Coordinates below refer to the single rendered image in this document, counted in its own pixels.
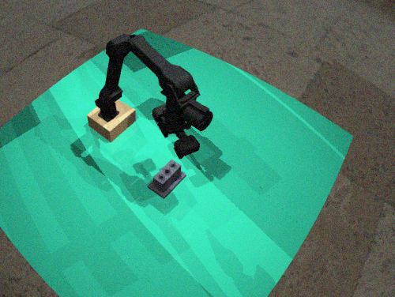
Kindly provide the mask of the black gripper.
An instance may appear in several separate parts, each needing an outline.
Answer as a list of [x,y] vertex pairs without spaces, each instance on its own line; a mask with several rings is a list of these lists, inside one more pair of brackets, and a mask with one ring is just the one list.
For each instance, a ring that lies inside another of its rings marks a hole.
[[174,143],[174,150],[179,159],[196,152],[200,148],[200,144],[193,135],[187,136],[184,129],[186,128],[186,121],[181,116],[173,118],[166,112],[166,104],[156,107],[152,111],[153,119],[160,128],[164,138],[168,134],[175,133],[179,138]]

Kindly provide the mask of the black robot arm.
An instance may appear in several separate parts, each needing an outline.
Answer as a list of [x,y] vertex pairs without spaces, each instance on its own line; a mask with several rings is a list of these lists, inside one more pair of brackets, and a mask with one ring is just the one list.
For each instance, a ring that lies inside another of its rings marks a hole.
[[[186,129],[191,126],[203,131],[213,120],[213,113],[208,107],[197,102],[201,95],[193,77],[181,66],[171,64],[163,55],[145,41],[141,35],[122,34],[107,42],[106,54],[109,56],[107,76],[104,87],[100,90],[95,105],[100,108],[98,116],[110,122],[120,112],[115,101],[122,97],[119,87],[123,59],[132,51],[158,77],[160,93],[166,96],[166,112],[173,118],[180,117],[186,121]],[[190,89],[191,92],[184,92]]]

